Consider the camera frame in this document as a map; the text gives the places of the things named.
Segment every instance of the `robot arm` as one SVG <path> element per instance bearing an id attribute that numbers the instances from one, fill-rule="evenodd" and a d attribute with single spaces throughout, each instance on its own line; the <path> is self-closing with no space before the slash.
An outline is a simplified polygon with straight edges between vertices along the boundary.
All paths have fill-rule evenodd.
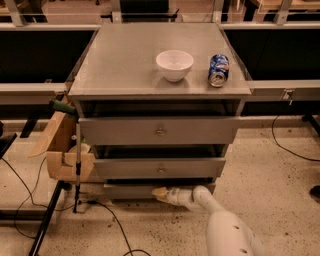
<path id="1" fill-rule="evenodd" d="M 195 213 L 209 213 L 207 249 L 209 256 L 265 256 L 261 240 L 234 213 L 227 211 L 210 191 L 197 186 L 194 190 L 158 188 L 152 194 L 160 201 L 185 206 Z"/>

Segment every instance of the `speckled floor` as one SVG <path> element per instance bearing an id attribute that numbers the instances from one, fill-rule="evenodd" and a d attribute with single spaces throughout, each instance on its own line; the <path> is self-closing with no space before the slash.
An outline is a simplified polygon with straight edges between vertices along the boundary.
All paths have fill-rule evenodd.
<path id="1" fill-rule="evenodd" d="M 309 190 L 320 184 L 320 163 L 310 162 L 279 148 L 271 133 L 273 117 L 244 118 L 234 143 L 229 147 L 227 164 L 217 181 L 216 199 L 238 214 L 263 240 L 268 255 L 319 255 L 320 200 Z M 45 123 L 40 123 L 41 130 Z M 5 122 L 6 132 L 18 134 L 21 125 Z M 309 158 L 320 159 L 320 138 L 300 117 L 281 117 L 275 123 L 281 145 Z M 26 184 L 33 188 L 45 157 L 27 158 L 39 136 L 17 138 L 4 159 Z M 55 187 L 41 169 L 34 201 L 47 204 Z M 132 249 L 143 249 L 153 256 L 206 255 L 207 215 L 158 202 L 131 201 L 113 204 L 101 185 L 83 184 L 81 200 L 98 200 L 114 211 Z M 0 208 L 16 209 L 28 193 L 4 161 L 0 161 Z M 74 191 L 63 191 L 57 208 L 73 204 Z M 27 201 L 24 208 L 33 208 Z M 19 229 L 31 236 L 36 223 L 19 223 Z M 28 255 L 33 240 L 19 234 L 11 223 L 0 224 L 0 255 Z M 128 247 L 114 217 L 104 207 L 82 204 L 55 212 L 39 255 L 125 255 Z M 135 252 L 134 256 L 146 255 Z"/>

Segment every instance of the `cable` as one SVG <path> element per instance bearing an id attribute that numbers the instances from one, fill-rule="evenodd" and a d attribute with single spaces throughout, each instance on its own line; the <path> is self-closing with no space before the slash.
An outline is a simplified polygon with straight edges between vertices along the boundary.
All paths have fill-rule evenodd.
<path id="1" fill-rule="evenodd" d="M 148 255 L 148 256 L 151 256 L 149 253 L 147 253 L 146 251 L 144 250 L 140 250 L 140 249 L 136 249 L 136 250 L 132 250 L 130 252 L 127 252 L 126 254 L 124 254 L 123 256 L 127 256 L 129 255 L 129 253 L 132 253 L 132 252 L 143 252 L 144 254 Z"/>
<path id="2" fill-rule="evenodd" d="M 283 111 L 283 113 L 285 113 L 285 112 L 290 108 L 290 106 L 291 106 L 291 105 L 289 105 L 289 106 Z M 280 145 L 280 143 L 277 141 L 276 136 L 275 136 L 275 134 L 274 134 L 274 124 L 275 124 L 276 120 L 277 120 L 279 117 L 280 117 L 280 114 L 273 120 L 272 125 L 271 125 L 272 136 L 273 136 L 273 139 L 274 139 L 275 143 L 277 144 L 277 146 L 280 147 L 280 148 L 282 148 L 282 149 L 284 149 L 285 151 L 287 151 L 287 152 L 289 152 L 289 153 L 297 156 L 297 157 L 302 158 L 302 159 L 305 159 L 305 160 L 308 160 L 308 161 L 313 161 L 313 162 L 320 162 L 320 159 L 314 159 L 314 158 L 309 158 L 309 157 L 305 157 L 305 156 L 299 155 L 299 154 L 293 152 L 292 150 L 287 149 L 287 148 L 285 148 L 284 146 Z"/>
<path id="3" fill-rule="evenodd" d="M 104 204 L 102 204 L 102 203 L 100 203 L 100 202 L 98 202 L 98 201 L 95 201 L 95 200 L 90 200 L 90 201 L 87 201 L 86 203 L 87 203 L 87 204 L 91 204 L 91 205 L 98 204 L 98 205 L 106 208 L 106 209 L 113 215 L 113 217 L 115 218 L 115 220 L 117 221 L 117 223 L 118 223 L 118 225 L 119 225 L 119 227 L 120 227 L 120 229 L 121 229 L 122 235 L 123 235 L 123 237 L 124 237 L 124 239 L 125 239 L 125 241 L 126 241 L 126 244 L 127 244 L 128 248 L 129 248 L 129 252 L 127 252 L 127 253 L 124 254 L 123 256 L 129 255 L 129 254 L 131 254 L 131 256 L 133 256 L 133 252 L 143 252 L 143 253 L 145 253 L 146 255 L 149 255 L 149 256 L 150 256 L 150 254 L 147 253 L 147 252 L 144 251 L 144 250 L 141 250 L 141 249 L 132 250 L 132 249 L 131 249 L 130 244 L 129 244 L 129 241 L 128 241 L 128 238 L 127 238 L 127 236 L 126 236 L 126 234 L 125 234 L 125 232 L 124 232 L 124 230 L 123 230 L 123 227 L 122 227 L 119 219 L 117 218 L 117 216 L 115 215 L 115 213 L 114 213 L 108 206 L 106 206 L 106 205 L 104 205 Z"/>
<path id="4" fill-rule="evenodd" d="M 19 205 L 19 207 L 17 208 L 16 212 L 15 212 L 15 215 L 14 215 L 14 218 L 13 218 L 13 223 L 14 223 L 14 227 L 16 228 L 16 230 L 23 236 L 27 237 L 27 238 L 30 238 L 30 239 L 35 239 L 36 237 L 33 237 L 33 236 L 29 236 L 27 234 L 24 234 L 21 230 L 19 230 L 18 226 L 17 226 L 17 223 L 16 223 L 16 219 L 17 219 L 17 216 L 18 216 L 18 213 L 19 213 L 19 210 L 20 208 L 23 206 L 23 204 L 29 199 L 31 198 L 31 202 L 34 206 L 41 206 L 41 207 L 45 207 L 48 209 L 48 206 L 46 205 L 43 205 L 43 204 L 36 204 L 33 200 L 33 196 L 32 194 L 34 193 L 35 189 L 37 188 L 38 186 L 38 183 L 39 183 L 39 180 L 40 180 L 40 173 L 41 173 L 41 169 L 42 169 L 42 166 L 43 166 L 43 163 L 45 162 L 46 160 L 46 157 L 44 157 L 44 159 L 42 160 L 41 164 L 40 164 L 40 167 L 39 167 L 39 171 L 38 171 L 38 176 L 37 176 L 37 181 L 34 185 L 34 188 L 32 189 L 32 191 L 30 191 L 30 189 L 28 188 L 28 186 L 26 185 L 26 183 L 23 181 L 23 179 L 19 176 L 19 174 L 14 170 L 14 168 L 10 165 L 10 163 L 8 161 L 6 161 L 5 159 L 2 158 L 2 160 L 9 166 L 9 168 L 14 172 L 14 174 L 19 178 L 19 180 L 22 182 L 22 184 L 25 186 L 25 188 L 27 189 L 28 193 L 29 193 L 29 196 Z M 72 208 L 72 206 L 69 206 L 65 209 L 55 209 L 55 211 L 65 211 L 65 210 L 68 210 L 70 208 Z"/>

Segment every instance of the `gray cabinet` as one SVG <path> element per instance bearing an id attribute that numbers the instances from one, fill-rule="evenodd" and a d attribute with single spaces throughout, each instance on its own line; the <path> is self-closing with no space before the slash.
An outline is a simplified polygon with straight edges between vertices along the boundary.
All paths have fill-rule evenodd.
<path id="1" fill-rule="evenodd" d="M 157 71 L 155 58 L 166 49 L 188 51 L 195 59 L 180 82 Z M 207 81 L 217 53 L 230 60 L 222 88 Z M 249 94 L 215 24 L 137 23 L 101 27 L 69 96 L 107 196 L 128 199 L 150 198 L 160 186 L 202 184 L 213 191 Z"/>

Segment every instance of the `soda can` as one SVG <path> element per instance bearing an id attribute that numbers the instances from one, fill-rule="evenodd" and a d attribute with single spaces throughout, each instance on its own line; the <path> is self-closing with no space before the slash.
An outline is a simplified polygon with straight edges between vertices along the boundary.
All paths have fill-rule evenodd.
<path id="1" fill-rule="evenodd" d="M 227 82 L 229 76 L 229 60 L 223 54 L 214 55 L 210 60 L 209 84 L 214 87 L 221 87 Z"/>

